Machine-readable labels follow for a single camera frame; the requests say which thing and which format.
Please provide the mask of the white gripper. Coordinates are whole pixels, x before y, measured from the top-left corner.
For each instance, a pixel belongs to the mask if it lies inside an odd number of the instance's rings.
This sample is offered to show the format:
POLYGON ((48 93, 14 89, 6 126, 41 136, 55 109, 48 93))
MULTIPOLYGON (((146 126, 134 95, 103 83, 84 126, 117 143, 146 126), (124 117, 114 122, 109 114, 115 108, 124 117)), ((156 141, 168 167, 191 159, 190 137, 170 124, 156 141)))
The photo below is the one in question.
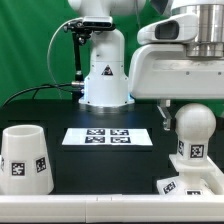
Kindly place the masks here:
POLYGON ((129 92, 136 99, 160 99, 163 128, 171 129, 167 99, 223 99, 224 59, 189 58, 181 44, 149 44, 132 56, 129 92))

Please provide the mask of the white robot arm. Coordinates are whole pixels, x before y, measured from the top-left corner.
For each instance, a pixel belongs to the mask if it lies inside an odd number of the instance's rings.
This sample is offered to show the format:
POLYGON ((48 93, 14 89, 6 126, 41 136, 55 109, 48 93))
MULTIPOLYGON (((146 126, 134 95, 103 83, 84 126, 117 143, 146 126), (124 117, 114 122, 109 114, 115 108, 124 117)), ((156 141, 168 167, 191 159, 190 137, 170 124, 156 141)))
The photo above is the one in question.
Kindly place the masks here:
POLYGON ((68 0, 79 17, 70 23, 76 46, 91 41, 90 72, 79 103, 116 109, 136 99, 224 97, 224 0, 68 0), (137 34, 140 47, 124 71, 124 36, 113 18, 149 2, 167 18, 137 34))

